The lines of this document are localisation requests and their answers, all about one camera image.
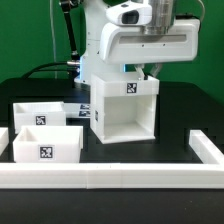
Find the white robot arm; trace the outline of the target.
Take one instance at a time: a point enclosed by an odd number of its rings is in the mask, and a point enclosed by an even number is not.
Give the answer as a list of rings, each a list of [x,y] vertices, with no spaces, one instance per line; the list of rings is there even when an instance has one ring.
[[[157,76],[169,62],[192,61],[197,55],[201,20],[175,12],[176,0],[79,0],[86,22],[86,50],[81,80],[93,73],[141,71],[150,64]]]

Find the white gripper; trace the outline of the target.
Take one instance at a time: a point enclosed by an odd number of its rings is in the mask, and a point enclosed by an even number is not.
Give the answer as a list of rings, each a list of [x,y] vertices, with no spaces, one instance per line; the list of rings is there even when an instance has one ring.
[[[161,63],[191,61],[197,55],[199,21],[175,20],[164,35],[145,35],[140,27],[120,27],[107,23],[101,33],[100,58],[108,64],[136,64],[143,80],[144,65],[155,64],[150,74],[156,77]]]

